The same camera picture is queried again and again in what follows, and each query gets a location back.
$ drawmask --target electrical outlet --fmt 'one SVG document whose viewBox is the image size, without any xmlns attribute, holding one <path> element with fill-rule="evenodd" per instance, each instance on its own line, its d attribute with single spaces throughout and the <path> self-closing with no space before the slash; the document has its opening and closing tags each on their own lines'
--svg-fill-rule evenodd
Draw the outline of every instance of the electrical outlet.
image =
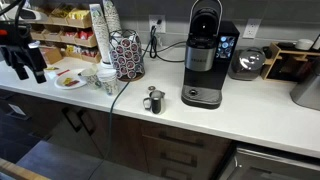
<svg viewBox="0 0 320 180">
<path fill-rule="evenodd" d="M 248 19 L 246 29 L 243 33 L 243 38 L 254 39 L 259 30 L 261 19 Z"/>
<path fill-rule="evenodd" d="M 165 15 L 149 15 L 150 31 L 152 26 L 156 26 L 157 33 L 166 33 L 166 16 Z"/>
</svg>

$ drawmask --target food on plate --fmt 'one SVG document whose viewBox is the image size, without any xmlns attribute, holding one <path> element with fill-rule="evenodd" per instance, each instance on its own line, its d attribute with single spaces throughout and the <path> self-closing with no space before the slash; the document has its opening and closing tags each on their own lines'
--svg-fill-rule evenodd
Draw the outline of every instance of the food on plate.
<svg viewBox="0 0 320 180">
<path fill-rule="evenodd" d="M 69 83 L 66 84 L 65 86 L 70 87 L 70 86 L 73 86 L 73 85 L 78 84 L 79 82 L 80 82 L 80 81 L 78 81 L 78 80 L 74 80 L 74 81 L 69 82 Z"/>
<path fill-rule="evenodd" d="M 66 78 L 66 79 L 63 81 L 63 84 L 64 84 L 64 85 L 67 85 L 67 84 L 69 84 L 71 81 L 72 81 L 72 78 Z"/>
</svg>

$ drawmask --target white countertop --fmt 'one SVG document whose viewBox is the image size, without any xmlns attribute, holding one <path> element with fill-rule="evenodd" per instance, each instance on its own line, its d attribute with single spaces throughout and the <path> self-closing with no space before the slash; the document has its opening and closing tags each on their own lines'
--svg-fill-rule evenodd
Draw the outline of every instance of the white countertop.
<svg viewBox="0 0 320 180">
<path fill-rule="evenodd" d="M 89 67 L 90 63 L 65 58 L 54 66 L 63 71 Z M 183 63 L 146 59 L 145 67 L 146 75 L 128 86 L 116 103 L 115 113 L 320 158 L 320 111 L 300 107 L 291 100 L 289 92 L 294 84 L 263 81 L 260 77 L 236 81 L 227 76 L 221 106 L 206 110 L 187 106 L 180 99 Z M 115 98 L 101 89 L 59 90 L 49 78 L 37 84 L 28 73 L 30 79 L 20 81 L 11 67 L 0 62 L 0 88 L 106 112 Z M 151 85 L 166 93 L 162 115 L 144 110 L 142 100 Z"/>
</svg>

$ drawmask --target coffee machine display screen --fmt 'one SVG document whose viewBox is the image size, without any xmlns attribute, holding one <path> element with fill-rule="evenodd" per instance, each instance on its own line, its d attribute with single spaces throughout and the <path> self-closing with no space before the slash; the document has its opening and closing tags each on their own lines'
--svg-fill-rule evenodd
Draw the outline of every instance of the coffee machine display screen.
<svg viewBox="0 0 320 180">
<path fill-rule="evenodd" d="M 230 59 L 232 57 L 232 49 L 235 43 L 233 36 L 220 36 L 219 45 L 216 51 L 216 58 Z"/>
</svg>

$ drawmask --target coffee pod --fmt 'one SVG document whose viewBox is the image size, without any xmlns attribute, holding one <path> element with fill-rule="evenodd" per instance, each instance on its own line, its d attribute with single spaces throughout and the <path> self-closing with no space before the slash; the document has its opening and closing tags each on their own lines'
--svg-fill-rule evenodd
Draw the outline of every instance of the coffee pod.
<svg viewBox="0 0 320 180">
<path fill-rule="evenodd" d="M 136 66 L 135 63 L 131 60 L 127 61 L 127 63 L 126 63 L 127 69 L 134 69 L 135 66 Z"/>
<path fill-rule="evenodd" d="M 121 71 L 120 71 L 120 69 L 119 70 L 117 70 L 117 78 L 119 79 L 119 78 L 121 78 L 122 77 L 122 73 L 121 73 Z"/>
<path fill-rule="evenodd" d="M 135 54 L 135 55 L 133 55 L 133 61 L 135 62 L 135 63 L 138 63 L 138 62 L 140 62 L 140 56 L 138 55 L 138 54 Z"/>
<path fill-rule="evenodd" d="M 117 60 L 117 59 L 118 59 L 118 53 L 117 53 L 117 51 L 112 50 L 111 53 L 110 53 L 110 55 L 111 55 L 111 58 L 112 58 L 113 60 Z"/>
<path fill-rule="evenodd" d="M 139 46 L 137 43 L 132 43 L 130 49 L 132 52 L 138 52 Z"/>
<path fill-rule="evenodd" d="M 122 39 L 121 45 L 125 48 L 130 48 L 131 46 L 131 41 L 127 38 Z"/>
<path fill-rule="evenodd" d="M 125 66 L 121 66 L 121 67 L 120 67 L 120 71 L 121 71 L 121 74 L 122 74 L 122 75 L 128 74 L 128 69 L 127 69 L 127 67 L 125 67 Z"/>
<path fill-rule="evenodd" d="M 120 65 L 125 65 L 126 64 L 126 59 L 122 56 L 118 57 L 118 62 L 120 63 Z"/>
<path fill-rule="evenodd" d="M 128 75 L 128 77 L 129 77 L 130 79 L 134 79 L 137 74 L 136 74 L 135 71 L 130 70 L 127 75 Z"/>
<path fill-rule="evenodd" d="M 118 61 L 113 61 L 113 68 L 120 69 L 120 63 Z"/>
<path fill-rule="evenodd" d="M 133 57 L 133 53 L 131 51 L 124 52 L 124 56 L 126 59 L 131 59 Z"/>
<path fill-rule="evenodd" d="M 123 46 L 120 46 L 120 45 L 119 45 L 119 46 L 116 47 L 116 51 L 117 51 L 118 54 L 123 54 L 123 52 L 124 52 L 125 50 L 124 50 L 124 47 L 123 47 Z"/>
</svg>

